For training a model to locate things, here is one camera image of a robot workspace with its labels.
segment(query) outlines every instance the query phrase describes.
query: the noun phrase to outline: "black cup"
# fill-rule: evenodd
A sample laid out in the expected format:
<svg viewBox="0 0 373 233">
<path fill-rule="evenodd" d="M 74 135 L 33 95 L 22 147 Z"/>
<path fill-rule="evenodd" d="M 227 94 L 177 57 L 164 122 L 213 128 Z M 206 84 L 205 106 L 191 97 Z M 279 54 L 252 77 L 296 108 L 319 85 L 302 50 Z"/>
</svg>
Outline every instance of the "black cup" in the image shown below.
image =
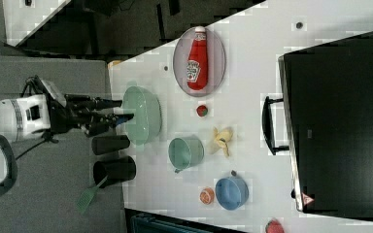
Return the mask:
<svg viewBox="0 0 373 233">
<path fill-rule="evenodd" d="M 117 160 L 96 162 L 93 165 L 95 183 L 99 184 L 106 176 L 108 176 L 108 179 L 100 188 L 133 180 L 136 176 L 135 161 L 130 156 L 126 156 Z"/>
<path fill-rule="evenodd" d="M 129 139 L 126 135 L 103 136 L 92 139 L 92 151 L 95 155 L 127 149 Z"/>
</svg>

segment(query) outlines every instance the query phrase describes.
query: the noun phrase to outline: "warning label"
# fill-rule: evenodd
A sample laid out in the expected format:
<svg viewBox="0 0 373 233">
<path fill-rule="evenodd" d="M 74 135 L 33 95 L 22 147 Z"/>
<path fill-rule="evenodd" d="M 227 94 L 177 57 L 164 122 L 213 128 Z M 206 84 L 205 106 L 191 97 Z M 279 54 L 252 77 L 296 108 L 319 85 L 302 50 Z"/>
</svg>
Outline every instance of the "warning label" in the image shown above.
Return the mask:
<svg viewBox="0 0 373 233">
<path fill-rule="evenodd" d="M 302 193 L 302 201 L 304 202 L 304 206 L 314 202 L 314 199 L 309 197 L 307 194 Z"/>
</svg>

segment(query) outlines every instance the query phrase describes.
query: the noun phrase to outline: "bottle cap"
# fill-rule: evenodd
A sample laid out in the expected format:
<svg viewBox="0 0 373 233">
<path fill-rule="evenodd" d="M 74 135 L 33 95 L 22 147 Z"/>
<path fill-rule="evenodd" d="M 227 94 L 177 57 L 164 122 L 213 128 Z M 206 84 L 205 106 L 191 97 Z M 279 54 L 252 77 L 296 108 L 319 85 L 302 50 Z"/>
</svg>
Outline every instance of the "bottle cap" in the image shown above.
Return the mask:
<svg viewBox="0 0 373 233">
<path fill-rule="evenodd" d="M 197 26 L 197 27 L 195 27 L 195 32 L 205 32 L 205 27 Z"/>
</svg>

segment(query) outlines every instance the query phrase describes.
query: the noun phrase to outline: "blue cup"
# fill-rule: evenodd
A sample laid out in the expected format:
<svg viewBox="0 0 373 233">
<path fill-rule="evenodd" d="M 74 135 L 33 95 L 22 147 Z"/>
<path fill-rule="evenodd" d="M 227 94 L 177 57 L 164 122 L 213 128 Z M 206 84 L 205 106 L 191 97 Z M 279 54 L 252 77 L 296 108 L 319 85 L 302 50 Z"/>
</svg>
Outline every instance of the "blue cup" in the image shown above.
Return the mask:
<svg viewBox="0 0 373 233">
<path fill-rule="evenodd" d="M 244 180 L 236 176 L 220 179 L 216 184 L 215 193 L 220 205 L 229 211 L 244 205 L 250 194 Z"/>
</svg>

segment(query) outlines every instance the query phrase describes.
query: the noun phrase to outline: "ketchup label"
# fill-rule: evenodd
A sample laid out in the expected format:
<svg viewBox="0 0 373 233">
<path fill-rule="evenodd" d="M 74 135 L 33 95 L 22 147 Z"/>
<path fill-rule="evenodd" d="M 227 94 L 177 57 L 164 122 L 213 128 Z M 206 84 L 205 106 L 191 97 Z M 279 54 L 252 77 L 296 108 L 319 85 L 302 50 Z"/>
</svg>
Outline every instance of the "ketchup label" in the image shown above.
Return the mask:
<svg viewBox="0 0 373 233">
<path fill-rule="evenodd" d="M 207 40 L 207 35 L 205 35 L 205 33 L 196 33 L 195 41 L 203 41 L 203 40 Z"/>
<path fill-rule="evenodd" d="M 194 60 L 189 60 L 187 62 L 186 67 L 186 80 L 188 82 L 196 83 L 196 80 L 199 76 L 199 71 L 201 71 L 201 68 L 199 67 L 199 62 Z"/>
</svg>

